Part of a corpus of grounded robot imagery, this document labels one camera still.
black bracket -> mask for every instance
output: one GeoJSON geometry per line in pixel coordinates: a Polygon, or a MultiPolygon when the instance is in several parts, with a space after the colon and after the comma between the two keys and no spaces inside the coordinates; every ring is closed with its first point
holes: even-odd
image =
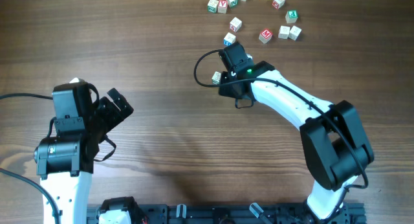
{"type": "MultiPolygon", "coordinates": [[[[243,46],[236,42],[223,49],[219,53],[227,71],[221,73],[220,84],[227,84],[243,79],[257,78],[267,71],[273,71],[273,65],[267,62],[253,63],[253,59],[249,57],[243,46]]],[[[254,95],[251,89],[252,82],[240,82],[233,85],[221,86],[219,95],[237,99],[248,99],[253,102],[254,95]]]]}
{"type": "MultiPolygon", "coordinates": [[[[330,108],[325,115],[339,127],[365,169],[374,161],[374,153],[356,109],[347,101],[330,108]]],[[[336,191],[343,182],[360,172],[343,139],[332,142],[331,132],[333,129],[322,117],[310,118],[300,127],[309,171],[322,187],[336,191]]]]}

black metal base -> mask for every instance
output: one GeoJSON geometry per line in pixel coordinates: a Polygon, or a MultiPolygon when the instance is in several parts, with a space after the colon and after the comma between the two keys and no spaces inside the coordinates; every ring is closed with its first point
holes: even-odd
{"type": "MultiPolygon", "coordinates": [[[[149,218],[148,224],[264,224],[256,218],[248,205],[218,205],[208,207],[186,207],[186,218],[177,218],[177,207],[167,205],[139,205],[149,218]]],[[[100,206],[88,207],[87,224],[97,224],[100,206]]],[[[273,224],[309,223],[302,217],[303,203],[263,205],[264,214],[273,224]]],[[[340,214],[329,224],[366,223],[364,204],[343,203],[340,214]]]]}

green block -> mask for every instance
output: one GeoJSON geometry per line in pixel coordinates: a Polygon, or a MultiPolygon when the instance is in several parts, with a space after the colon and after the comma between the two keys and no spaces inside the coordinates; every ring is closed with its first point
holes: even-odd
{"type": "Polygon", "coordinates": [[[289,10],[289,18],[296,18],[298,17],[298,13],[296,12],[296,10],[289,10]]]}
{"type": "Polygon", "coordinates": [[[232,2],[230,3],[230,7],[235,7],[235,6],[237,5],[237,1],[238,1],[238,0],[232,1],[232,2]]]}
{"type": "Polygon", "coordinates": [[[208,11],[216,13],[216,9],[214,7],[211,7],[211,6],[208,7],[208,11]]]}

wooden table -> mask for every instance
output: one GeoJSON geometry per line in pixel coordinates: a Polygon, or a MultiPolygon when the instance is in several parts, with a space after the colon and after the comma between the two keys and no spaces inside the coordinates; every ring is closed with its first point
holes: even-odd
{"type": "MultiPolygon", "coordinates": [[[[116,87],[135,112],[112,130],[116,153],[95,163],[89,202],[134,196],[139,203],[301,202],[313,178],[298,131],[270,108],[235,109],[198,86],[193,66],[223,48],[228,24],[255,62],[266,60],[317,97],[348,100],[360,114],[375,162],[365,203],[369,223],[414,218],[414,7],[412,0],[248,0],[227,14],[208,0],[0,0],[0,94],[51,94],[74,77],[101,96],[116,87]],[[277,39],[287,10],[297,41],[277,39]],[[259,40],[264,28],[276,34],[259,40]]],[[[225,70],[217,55],[199,77],[225,70]]],[[[34,148],[54,116],[51,101],[0,103],[0,167],[38,181],[34,148]]],[[[103,144],[99,157],[111,150],[103,144]]],[[[41,223],[41,194],[0,175],[0,223],[41,223]]]]}

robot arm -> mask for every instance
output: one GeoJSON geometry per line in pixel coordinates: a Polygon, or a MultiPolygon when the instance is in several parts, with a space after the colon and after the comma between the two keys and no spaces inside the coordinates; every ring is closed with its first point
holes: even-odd
{"type": "MultiPolygon", "coordinates": [[[[258,76],[258,78],[267,78],[282,82],[306,99],[314,102],[314,104],[317,105],[323,112],[327,112],[329,110],[329,106],[332,105],[331,102],[320,100],[319,98],[306,93],[299,87],[290,83],[277,70],[267,71],[258,76]]],[[[298,130],[300,126],[304,125],[308,118],[316,118],[320,116],[315,109],[310,108],[300,98],[282,87],[269,84],[268,82],[256,81],[252,83],[251,88],[256,101],[277,111],[298,130]]]]}
{"type": "Polygon", "coordinates": [[[235,98],[236,107],[237,99],[242,98],[268,105],[300,131],[307,167],[315,178],[307,206],[317,223],[331,217],[338,210],[338,203],[343,200],[345,187],[356,180],[360,171],[344,140],[330,140],[328,135],[334,130],[321,117],[321,113],[286,87],[311,101],[324,113],[325,118],[338,126],[365,169],[373,162],[374,155],[356,109],[346,101],[333,105],[306,93],[282,77],[267,62],[254,65],[252,57],[245,53],[239,43],[225,48],[219,55],[227,68],[221,73],[220,95],[235,98]],[[264,78],[274,83],[254,81],[254,78],[264,78]]]}
{"type": "MultiPolygon", "coordinates": [[[[99,143],[106,140],[116,147],[106,134],[132,114],[133,108],[116,89],[108,92],[113,102],[106,97],[99,99],[92,84],[79,80],[55,87],[52,95],[56,112],[52,123],[57,136],[48,134],[35,149],[37,174],[41,177],[40,185],[59,208],[60,223],[82,224],[87,220],[94,157],[99,152],[99,143]],[[95,102],[90,90],[96,93],[95,102]]],[[[54,223],[51,204],[45,196],[43,206],[44,223],[54,223]]]]}

